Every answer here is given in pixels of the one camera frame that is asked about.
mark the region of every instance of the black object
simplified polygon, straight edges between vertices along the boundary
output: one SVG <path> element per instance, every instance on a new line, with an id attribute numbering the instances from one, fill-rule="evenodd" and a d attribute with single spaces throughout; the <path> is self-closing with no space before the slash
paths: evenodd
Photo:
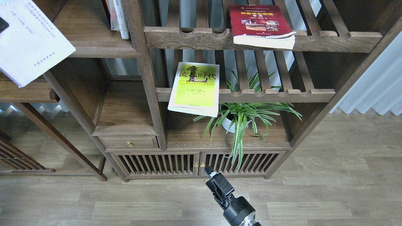
<path id="1" fill-rule="evenodd" d="M 224 217 L 231 226 L 261 226 L 254 220 L 255 209 L 243 196 L 233 196 L 233 186 L 221 173 L 217 174 L 210 166 L 205 167 L 204 171 L 211 178 L 205 184 L 224 210 Z"/>
<path id="2" fill-rule="evenodd" d="M 0 33 L 8 27 L 8 23 L 0 17 Z"/>

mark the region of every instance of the floor plank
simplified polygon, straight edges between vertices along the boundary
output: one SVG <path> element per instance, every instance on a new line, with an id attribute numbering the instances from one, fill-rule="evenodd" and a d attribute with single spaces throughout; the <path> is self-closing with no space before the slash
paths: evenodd
<path id="1" fill-rule="evenodd" d="M 44 115 L 89 158 L 97 154 L 71 114 Z M 264 226 L 402 226 L 401 118 L 328 115 L 269 180 L 228 181 Z M 77 167 L 22 116 L 0 112 L 0 129 L 45 167 Z M 207 178 L 125 183 L 109 163 L 105 174 L 107 182 L 94 176 L 1 175 L 0 225 L 228 225 Z"/>

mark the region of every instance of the cabinet door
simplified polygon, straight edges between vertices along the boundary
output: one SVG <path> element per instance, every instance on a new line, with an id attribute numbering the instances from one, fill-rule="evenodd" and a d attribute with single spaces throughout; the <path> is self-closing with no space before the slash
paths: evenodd
<path id="1" fill-rule="evenodd" d="M 199 152 L 112 154 L 126 179 L 193 177 L 198 175 Z"/>
<path id="2" fill-rule="evenodd" d="M 286 151 L 243 152 L 243 160 L 238 171 L 238 156 L 232 163 L 232 158 L 228 158 L 230 152 L 202 152 L 198 175 L 207 176 L 204 168 L 211 166 L 215 172 L 225 176 L 263 176 L 274 168 L 285 153 Z"/>

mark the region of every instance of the white book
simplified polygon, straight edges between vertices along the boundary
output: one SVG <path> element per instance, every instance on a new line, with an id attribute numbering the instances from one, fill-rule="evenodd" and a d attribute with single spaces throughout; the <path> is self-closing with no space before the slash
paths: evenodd
<path id="1" fill-rule="evenodd" d="M 24 87 L 76 49 L 31 0 L 0 1 L 0 70 Z"/>
<path id="2" fill-rule="evenodd" d="M 217 117 L 219 65 L 180 62 L 168 110 Z"/>
<path id="3" fill-rule="evenodd" d="M 119 22 L 119 30 L 120 30 L 121 38 L 128 39 L 128 38 L 130 38 L 130 35 L 128 32 L 127 22 L 124 17 L 121 0 L 113 0 L 113 3 L 115 4 L 115 10 L 116 10 L 116 15 L 117 15 L 117 21 Z"/>

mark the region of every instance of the drawer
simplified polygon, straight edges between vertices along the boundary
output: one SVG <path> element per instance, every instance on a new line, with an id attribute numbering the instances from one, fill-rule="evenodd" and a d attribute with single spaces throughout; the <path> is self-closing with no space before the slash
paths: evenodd
<path id="1" fill-rule="evenodd" d="M 99 137 L 106 149 L 158 148 L 156 137 Z"/>

